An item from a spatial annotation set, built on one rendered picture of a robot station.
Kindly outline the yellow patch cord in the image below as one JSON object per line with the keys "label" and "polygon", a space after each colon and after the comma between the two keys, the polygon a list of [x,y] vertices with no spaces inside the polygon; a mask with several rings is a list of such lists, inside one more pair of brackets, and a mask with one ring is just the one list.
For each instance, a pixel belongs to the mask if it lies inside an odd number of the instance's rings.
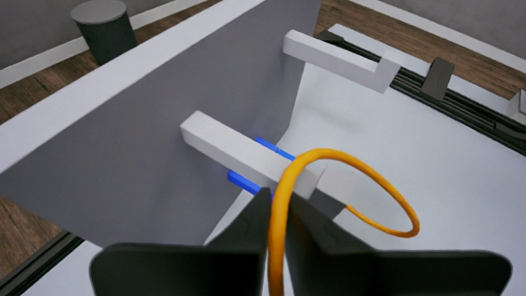
{"label": "yellow patch cord", "polygon": [[291,160],[292,163],[284,170],[279,185],[275,191],[271,215],[270,227],[268,233],[268,254],[267,254],[267,281],[269,296],[285,296],[284,292],[284,235],[288,211],[288,200],[290,198],[293,186],[298,175],[305,167],[317,160],[337,160],[348,164],[355,169],[366,174],[369,178],[386,190],[403,208],[412,223],[412,230],[400,232],[386,228],[362,215],[349,204],[345,207],[351,213],[356,215],[360,220],[370,226],[399,238],[413,238],[420,232],[420,222],[413,208],[400,192],[389,183],[384,177],[376,172],[368,164],[365,164],[358,158],[345,153],[341,150],[331,148],[314,148],[304,152],[297,157],[279,150],[277,153],[284,158]]}

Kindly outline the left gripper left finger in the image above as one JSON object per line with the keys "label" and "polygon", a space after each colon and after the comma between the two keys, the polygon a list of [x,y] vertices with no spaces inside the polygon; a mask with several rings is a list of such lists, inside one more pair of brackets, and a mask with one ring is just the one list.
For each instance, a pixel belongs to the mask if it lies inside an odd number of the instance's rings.
{"label": "left gripper left finger", "polygon": [[261,187],[206,246],[115,243],[89,264],[94,296],[262,296],[272,196]]}

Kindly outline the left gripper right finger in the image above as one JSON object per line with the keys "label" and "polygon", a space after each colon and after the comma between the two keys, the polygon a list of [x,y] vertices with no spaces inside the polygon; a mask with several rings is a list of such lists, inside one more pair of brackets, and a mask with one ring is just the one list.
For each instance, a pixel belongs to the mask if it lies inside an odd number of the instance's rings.
{"label": "left gripper right finger", "polygon": [[293,191],[284,253],[293,296],[470,291],[501,296],[513,273],[507,257],[488,250],[376,249]]}

